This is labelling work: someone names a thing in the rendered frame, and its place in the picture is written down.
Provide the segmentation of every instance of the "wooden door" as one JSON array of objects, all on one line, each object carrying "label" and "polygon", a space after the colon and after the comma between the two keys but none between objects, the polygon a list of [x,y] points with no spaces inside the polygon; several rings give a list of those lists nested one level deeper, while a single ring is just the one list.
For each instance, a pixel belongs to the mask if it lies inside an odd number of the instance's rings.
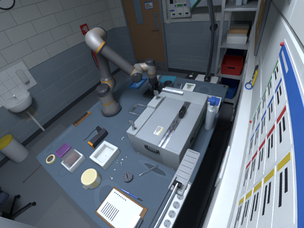
[{"label": "wooden door", "polygon": [[137,63],[153,58],[156,69],[166,70],[158,0],[123,0],[123,3]]}]

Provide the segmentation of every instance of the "table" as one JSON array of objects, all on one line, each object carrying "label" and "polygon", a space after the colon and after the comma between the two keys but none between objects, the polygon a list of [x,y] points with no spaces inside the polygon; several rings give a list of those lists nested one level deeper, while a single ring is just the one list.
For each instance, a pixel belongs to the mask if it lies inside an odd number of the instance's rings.
[{"label": "table", "polygon": [[[130,127],[129,120],[135,121],[137,116],[130,114],[129,110],[136,103],[147,105],[150,101],[149,98],[143,97],[143,93],[149,87],[144,84],[138,90],[129,89],[128,85],[131,82],[131,78],[127,78],[114,90],[114,97],[122,106],[122,110],[119,114],[113,117],[104,117],[101,114],[101,103],[96,103],[90,109],[92,114],[90,114],[77,127],[71,125],[69,128],[67,128],[36,157],[47,172],[63,188],[63,190],[66,191],[66,193],[80,206],[80,208],[84,210],[88,216],[100,227],[108,227],[108,225],[95,214],[95,211],[113,187],[117,187],[118,189],[123,188],[143,200],[143,202],[141,202],[135,199],[144,207],[148,208],[148,212],[146,213],[140,226],[142,228],[148,227],[175,174],[174,170],[171,170],[135,153],[131,146],[126,131]],[[174,81],[173,86],[179,88],[179,84],[183,83],[184,85],[186,82],[197,84],[194,92],[222,97],[222,101],[224,100],[227,92],[227,88],[225,88],[223,85],[198,82],[190,79],[177,78]],[[103,170],[100,166],[89,159],[89,156],[92,154],[94,149],[88,145],[88,140],[84,141],[84,139],[97,126],[105,128],[108,131],[108,135],[104,140],[117,146],[120,150],[120,154],[116,157],[115,161],[107,170]],[[191,182],[194,181],[199,166],[204,158],[207,146],[214,131],[214,127],[211,130],[206,131],[203,123],[192,145],[191,149],[200,152],[200,158],[190,180]],[[69,173],[61,165],[61,159],[58,157],[55,163],[51,165],[46,164],[46,158],[50,154],[55,154],[55,152],[64,143],[69,144],[72,148],[78,150],[86,157],[86,160],[76,169],[74,173]],[[154,165],[158,165],[158,168],[139,177],[140,173],[146,171],[148,167]],[[102,179],[99,186],[95,189],[85,190],[82,188],[80,177],[81,174],[89,168],[96,169],[101,175]],[[133,174],[133,180],[129,183],[125,183],[122,179],[122,175],[126,171]],[[157,218],[162,212],[164,205],[165,203],[162,205]]]}]

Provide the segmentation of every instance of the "door frame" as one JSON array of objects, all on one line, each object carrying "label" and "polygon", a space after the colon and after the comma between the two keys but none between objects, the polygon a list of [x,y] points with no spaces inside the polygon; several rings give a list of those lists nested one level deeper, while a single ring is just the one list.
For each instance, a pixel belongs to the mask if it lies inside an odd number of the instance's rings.
[{"label": "door frame", "polygon": [[[128,36],[129,36],[129,39],[130,39],[130,42],[131,42],[131,46],[132,46],[133,52],[134,52],[133,41],[132,41],[132,38],[131,38],[130,28],[129,28],[127,16],[126,16],[126,13],[125,13],[123,0],[120,0],[120,2],[121,2],[121,5],[122,5],[122,8],[123,8],[124,19],[125,19],[125,22],[126,22],[126,25],[127,25],[128,32],[129,32]],[[164,50],[164,54],[165,54],[165,65],[166,65],[166,71],[169,71],[169,68],[168,68],[168,58],[167,58],[166,36],[165,36],[165,26],[164,26],[163,11],[162,11],[162,0],[158,0],[158,4],[160,6],[159,10],[160,10],[160,15],[161,15],[161,29],[162,29],[161,31],[162,31],[163,50]]]}]

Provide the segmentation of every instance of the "yellow trash can lid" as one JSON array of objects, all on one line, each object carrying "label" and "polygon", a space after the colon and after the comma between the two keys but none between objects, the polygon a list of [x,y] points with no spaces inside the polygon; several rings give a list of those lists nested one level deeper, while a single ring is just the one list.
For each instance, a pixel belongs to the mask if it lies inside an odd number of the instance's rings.
[{"label": "yellow trash can lid", "polygon": [[94,183],[97,178],[97,171],[95,169],[88,169],[81,175],[81,183],[84,185],[90,185]]},{"label": "yellow trash can lid", "polygon": [[5,135],[0,139],[0,150],[7,147],[10,142],[13,140],[13,136],[11,134]]}]

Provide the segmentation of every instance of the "white bottle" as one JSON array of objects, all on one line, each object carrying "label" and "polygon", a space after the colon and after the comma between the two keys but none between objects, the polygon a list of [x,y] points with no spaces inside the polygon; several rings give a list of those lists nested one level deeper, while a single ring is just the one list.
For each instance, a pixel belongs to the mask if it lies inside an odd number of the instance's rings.
[{"label": "white bottle", "polygon": [[217,106],[215,105],[216,97],[212,96],[210,103],[207,107],[206,121],[205,121],[205,129],[207,131],[211,130],[214,124],[215,112]]}]

